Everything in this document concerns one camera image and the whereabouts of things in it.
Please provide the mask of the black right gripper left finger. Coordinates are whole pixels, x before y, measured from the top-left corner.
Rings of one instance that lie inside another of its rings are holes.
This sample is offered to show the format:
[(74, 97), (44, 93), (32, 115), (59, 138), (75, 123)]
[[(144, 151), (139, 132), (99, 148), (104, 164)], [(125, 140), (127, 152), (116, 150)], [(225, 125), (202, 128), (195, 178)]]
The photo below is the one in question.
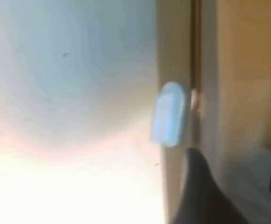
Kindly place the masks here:
[(248, 221), (219, 189), (203, 154), (185, 150), (187, 174), (173, 224), (247, 224)]

